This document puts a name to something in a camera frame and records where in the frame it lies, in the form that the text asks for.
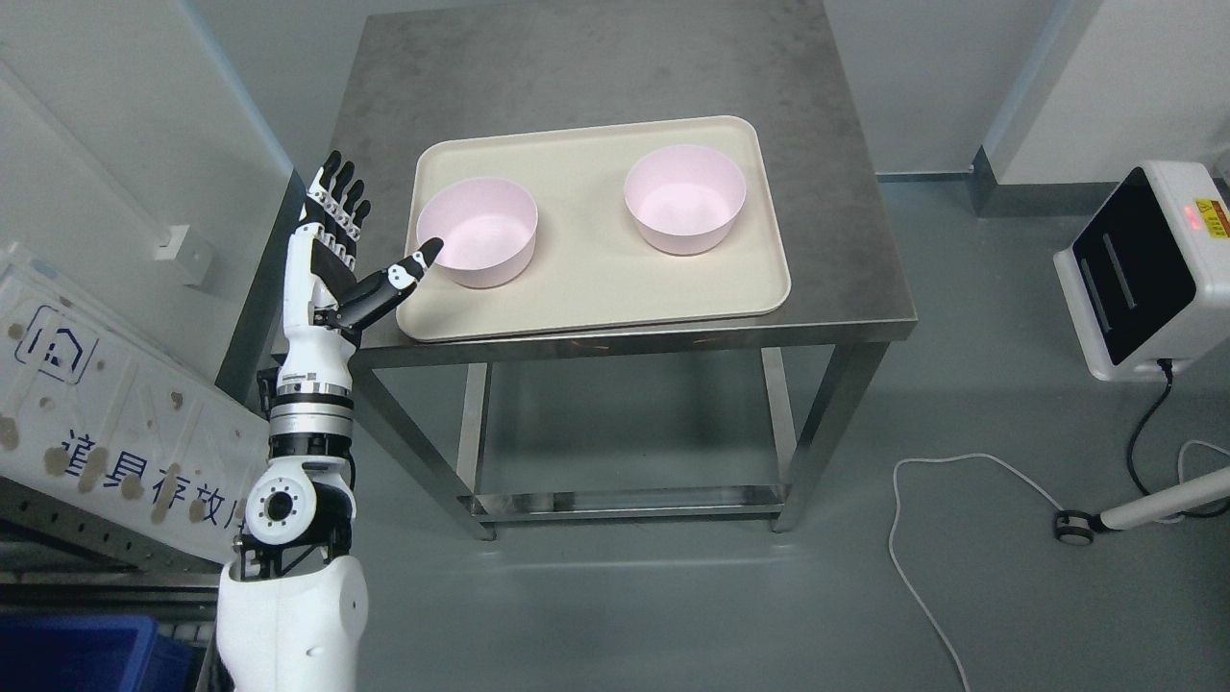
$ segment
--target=metal table frame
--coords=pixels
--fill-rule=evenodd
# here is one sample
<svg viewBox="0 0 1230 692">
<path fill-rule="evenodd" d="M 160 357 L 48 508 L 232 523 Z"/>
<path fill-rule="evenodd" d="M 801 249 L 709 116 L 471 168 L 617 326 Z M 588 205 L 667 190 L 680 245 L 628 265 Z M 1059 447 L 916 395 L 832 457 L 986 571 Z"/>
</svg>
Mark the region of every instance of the metal table frame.
<svg viewBox="0 0 1230 692">
<path fill-rule="evenodd" d="M 679 32 L 726 39 L 674 41 Z M 544 0 L 368 20 L 333 136 L 376 204 L 360 274 L 403 253 L 413 165 L 437 141 L 718 113 L 759 133 L 793 278 L 774 312 L 451 343 L 415 342 L 391 318 L 365 333 L 351 361 L 355 419 L 474 536 L 494 538 L 503 522 L 697 515 L 768 516 L 790 530 L 916 313 L 822 2 Z M 835 350 L 796 435 L 780 349 L 819 343 Z M 731 349 L 760 352 L 779 483 L 477 487 L 493 364 Z M 445 364 L 470 364 L 455 468 L 376 376 Z"/>
</svg>

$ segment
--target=plastic tray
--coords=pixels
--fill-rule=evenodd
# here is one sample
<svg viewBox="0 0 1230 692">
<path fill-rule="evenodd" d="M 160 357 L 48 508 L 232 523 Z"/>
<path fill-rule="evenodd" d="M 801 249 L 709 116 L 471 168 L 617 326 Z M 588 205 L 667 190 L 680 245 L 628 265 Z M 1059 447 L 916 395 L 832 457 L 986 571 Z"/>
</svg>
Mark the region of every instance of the plastic tray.
<svg viewBox="0 0 1230 692">
<path fill-rule="evenodd" d="M 624 177 L 645 154 L 702 144 L 731 156 L 748 198 L 731 234 L 694 256 L 641 237 L 624 203 Z M 501 176 L 539 205 L 529 267 L 488 289 L 428 272 L 397 323 L 421 340 L 764 313 L 790 293 L 790 269 L 755 129 L 732 116 L 513 134 L 435 144 L 418 160 L 407 253 L 418 213 L 459 179 Z"/>
<path fill-rule="evenodd" d="M 182 692 L 192 650 L 144 616 L 0 618 L 0 688 Z"/>
</svg>

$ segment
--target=red indicator light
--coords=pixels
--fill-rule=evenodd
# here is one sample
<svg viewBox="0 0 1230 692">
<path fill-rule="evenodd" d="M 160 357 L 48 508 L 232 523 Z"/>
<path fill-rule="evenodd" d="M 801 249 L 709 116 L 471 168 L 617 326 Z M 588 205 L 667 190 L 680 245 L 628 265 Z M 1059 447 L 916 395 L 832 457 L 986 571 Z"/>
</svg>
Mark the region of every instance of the red indicator light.
<svg viewBox="0 0 1230 692">
<path fill-rule="evenodd" d="M 1200 224 L 1199 214 L 1196 213 L 1196 206 L 1192 205 L 1183 206 L 1183 213 L 1187 214 L 1187 222 L 1188 225 L 1192 226 L 1192 230 L 1200 230 L 1202 227 L 1204 227 Z"/>
</svg>

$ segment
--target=blue bin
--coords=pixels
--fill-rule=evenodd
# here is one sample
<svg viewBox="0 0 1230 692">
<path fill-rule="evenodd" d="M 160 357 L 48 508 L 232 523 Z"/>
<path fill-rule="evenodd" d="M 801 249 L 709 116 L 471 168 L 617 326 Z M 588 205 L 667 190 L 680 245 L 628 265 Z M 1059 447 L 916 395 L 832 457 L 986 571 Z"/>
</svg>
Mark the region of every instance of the blue bin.
<svg viewBox="0 0 1230 692">
<path fill-rule="evenodd" d="M 0 687 L 11 692 L 182 692 L 192 650 L 144 616 L 0 618 Z"/>
</svg>

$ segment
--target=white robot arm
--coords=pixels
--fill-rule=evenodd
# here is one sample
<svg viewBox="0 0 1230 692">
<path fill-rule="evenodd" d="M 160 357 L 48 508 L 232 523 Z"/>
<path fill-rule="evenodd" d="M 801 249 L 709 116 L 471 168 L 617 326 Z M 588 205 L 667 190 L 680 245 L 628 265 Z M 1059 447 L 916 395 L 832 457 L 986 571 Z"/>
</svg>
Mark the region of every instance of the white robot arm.
<svg viewBox="0 0 1230 692">
<path fill-rule="evenodd" d="M 354 166 L 333 151 L 308 189 L 287 247 L 285 363 L 262 374 L 269 419 L 268 468 L 247 497 L 237 559 L 223 569 L 218 648 L 237 692 L 352 692 L 367 624 L 363 569 L 349 554 L 354 494 L 354 404 L 347 363 L 364 328 L 418 285 L 443 247 L 428 240 L 410 257 L 355 281 L 354 256 L 370 203 Z M 300 556 L 289 564 L 287 551 Z M 315 552 L 323 567 L 289 576 Z"/>
</svg>

